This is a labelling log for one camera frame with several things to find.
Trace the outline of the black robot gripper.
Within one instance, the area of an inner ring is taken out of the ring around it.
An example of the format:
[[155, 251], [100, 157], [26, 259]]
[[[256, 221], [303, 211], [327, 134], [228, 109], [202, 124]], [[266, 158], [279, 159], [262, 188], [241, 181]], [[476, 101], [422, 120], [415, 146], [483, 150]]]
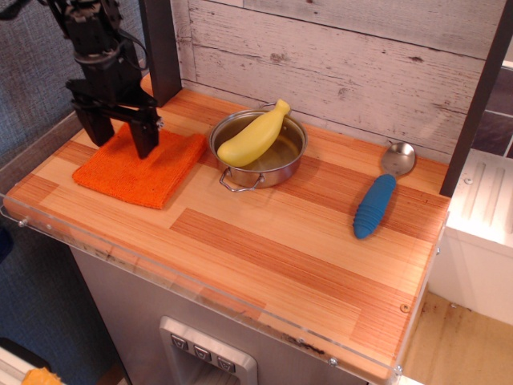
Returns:
[[83, 79], [72, 79], [67, 87], [73, 95], [75, 112], [91, 141], [102, 147], [114, 135], [111, 120], [103, 109], [116, 118], [127, 118], [129, 109], [141, 113], [142, 120], [131, 120], [129, 127], [140, 159], [159, 145], [162, 119], [156, 113], [156, 100], [140, 86], [141, 67], [134, 51], [108, 51], [101, 54], [74, 54], [83, 71]]

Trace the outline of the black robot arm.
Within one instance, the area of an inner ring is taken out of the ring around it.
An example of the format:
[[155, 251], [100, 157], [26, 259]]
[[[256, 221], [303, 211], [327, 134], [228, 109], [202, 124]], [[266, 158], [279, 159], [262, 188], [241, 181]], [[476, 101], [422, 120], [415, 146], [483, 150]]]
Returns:
[[117, 1], [45, 1], [82, 68], [82, 79], [66, 86], [83, 128], [97, 146], [114, 135], [112, 120], [128, 124], [139, 158], [145, 159], [159, 143], [163, 126], [157, 102], [141, 87], [147, 64], [136, 50], [142, 43], [120, 27]]

